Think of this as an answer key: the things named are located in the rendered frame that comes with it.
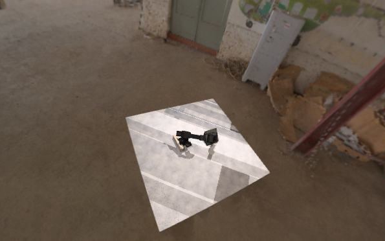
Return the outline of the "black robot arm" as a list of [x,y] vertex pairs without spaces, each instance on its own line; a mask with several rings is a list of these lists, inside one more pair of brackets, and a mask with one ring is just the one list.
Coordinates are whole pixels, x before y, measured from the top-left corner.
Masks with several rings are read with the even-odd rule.
[[206,143],[212,143],[213,141],[217,140],[217,133],[216,132],[206,133],[204,135],[195,135],[195,134],[191,134],[191,132],[187,132],[187,131],[177,131],[177,133],[176,133],[176,136],[181,137],[178,139],[180,144],[185,143],[185,139],[190,139],[190,138],[204,141],[203,139],[204,139],[205,135],[208,135]]

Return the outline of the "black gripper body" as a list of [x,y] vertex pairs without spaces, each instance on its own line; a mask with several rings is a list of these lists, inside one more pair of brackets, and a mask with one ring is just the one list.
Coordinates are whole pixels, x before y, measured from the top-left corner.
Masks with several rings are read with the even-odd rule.
[[188,140],[189,140],[189,139],[185,139],[185,143],[186,143],[185,145],[186,145],[186,147],[190,147],[190,146],[192,145],[191,142],[189,142]]

